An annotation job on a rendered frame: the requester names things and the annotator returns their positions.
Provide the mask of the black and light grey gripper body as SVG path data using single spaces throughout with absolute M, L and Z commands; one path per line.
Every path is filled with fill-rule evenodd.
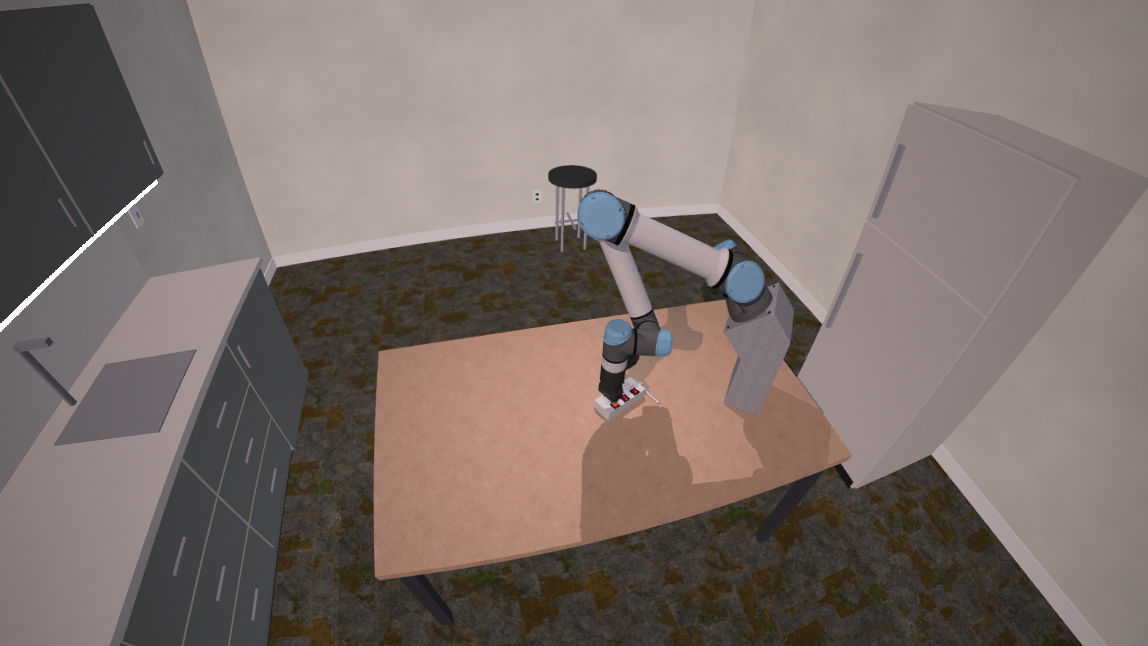
M 628 360 L 628 363 L 627 363 Z M 613 364 L 606 361 L 602 355 L 600 383 L 598 387 L 608 400 L 616 402 L 623 396 L 625 371 L 631 368 L 639 360 L 639 356 L 628 355 L 626 361 Z M 603 366 L 604 365 L 604 366 Z M 627 366 L 627 368 L 626 368 Z M 625 369 L 626 368 L 626 369 Z M 607 369 L 607 371 L 606 371 Z M 625 371 L 623 371 L 625 369 Z M 622 372 L 621 372 L 622 371 Z M 618 373 L 620 372 L 620 373 Z

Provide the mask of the grey power strip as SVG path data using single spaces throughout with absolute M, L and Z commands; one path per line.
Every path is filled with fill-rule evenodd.
M 656 399 L 656 397 L 649 394 L 647 390 L 645 390 L 644 386 L 643 387 L 642 386 L 643 383 L 641 382 L 638 383 L 633 378 L 628 378 L 625 380 L 625 383 L 622 386 L 623 396 L 618 400 L 615 405 L 612 405 L 610 400 L 604 395 L 602 395 L 600 397 L 594 400 L 594 408 L 596 408 L 607 420 L 611 420 L 612 418 L 616 417 L 619 413 L 625 411 L 625 408 L 628 408 L 635 402 L 644 397 L 645 392 L 653 400 L 660 403 L 659 400 Z

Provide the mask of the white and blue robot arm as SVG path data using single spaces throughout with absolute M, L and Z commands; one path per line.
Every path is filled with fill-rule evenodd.
M 628 244 L 705 278 L 709 287 L 722 291 L 735 322 L 746 322 L 771 304 L 762 268 L 732 240 L 713 248 L 639 215 L 636 205 L 602 189 L 581 199 L 577 223 L 599 241 L 634 326 L 622 319 L 607 322 L 602 351 L 606 361 L 619 364 L 628 355 L 669 356 L 672 350 L 672 333 L 659 327 Z

